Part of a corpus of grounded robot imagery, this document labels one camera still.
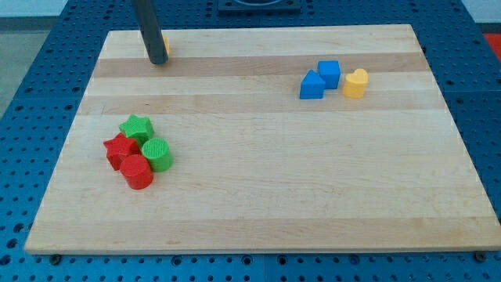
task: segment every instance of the green cylinder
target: green cylinder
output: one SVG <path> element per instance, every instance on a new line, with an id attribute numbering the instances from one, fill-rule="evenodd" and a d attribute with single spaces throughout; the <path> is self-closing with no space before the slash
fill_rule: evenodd
<path id="1" fill-rule="evenodd" d="M 150 163 L 151 170 L 154 172 L 164 172 L 168 170 L 174 162 L 167 141 L 161 138 L 152 138 L 146 141 L 146 143 L 142 145 L 141 151 L 142 155 Z"/>

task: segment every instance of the red cylinder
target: red cylinder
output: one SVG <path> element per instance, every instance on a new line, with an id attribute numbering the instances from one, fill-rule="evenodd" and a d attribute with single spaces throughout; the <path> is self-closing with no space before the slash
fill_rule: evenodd
<path id="1" fill-rule="evenodd" d="M 148 160 L 139 154 L 126 157 L 120 165 L 120 172 L 127 184 L 135 190 L 147 188 L 153 181 L 153 172 Z"/>

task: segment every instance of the green block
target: green block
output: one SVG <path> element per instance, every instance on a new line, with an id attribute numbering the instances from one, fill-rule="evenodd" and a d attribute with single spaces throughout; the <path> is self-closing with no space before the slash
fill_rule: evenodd
<path id="1" fill-rule="evenodd" d="M 138 117 L 135 114 L 131 114 L 128 120 L 119 125 L 118 128 L 126 137 L 135 139 L 139 146 L 142 146 L 155 134 L 150 119 Z"/>
<path id="2" fill-rule="evenodd" d="M 150 163 L 151 170 L 154 172 L 164 172 L 168 170 L 174 162 L 167 141 L 161 138 L 152 138 L 148 140 L 142 146 L 141 151 L 142 155 Z"/>

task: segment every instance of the gray floor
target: gray floor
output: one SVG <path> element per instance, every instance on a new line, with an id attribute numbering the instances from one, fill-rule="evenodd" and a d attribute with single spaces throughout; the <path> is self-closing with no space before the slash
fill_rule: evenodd
<path id="1" fill-rule="evenodd" d="M 0 118 L 48 34 L 49 31 L 0 33 Z"/>

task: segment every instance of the red block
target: red block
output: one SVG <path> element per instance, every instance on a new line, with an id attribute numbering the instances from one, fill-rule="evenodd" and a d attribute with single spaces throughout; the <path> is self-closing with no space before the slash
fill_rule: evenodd
<path id="1" fill-rule="evenodd" d="M 484 34 L 488 44 L 501 61 L 501 34 Z"/>
<path id="2" fill-rule="evenodd" d="M 127 184 L 135 190 L 147 188 L 153 181 L 153 172 L 148 160 L 139 154 L 126 157 L 122 161 L 120 172 Z"/>
<path id="3" fill-rule="evenodd" d="M 115 138 L 105 141 L 104 146 L 108 149 L 106 157 L 114 170 L 120 169 L 122 161 L 133 154 L 141 154 L 137 141 L 127 138 L 119 133 Z"/>

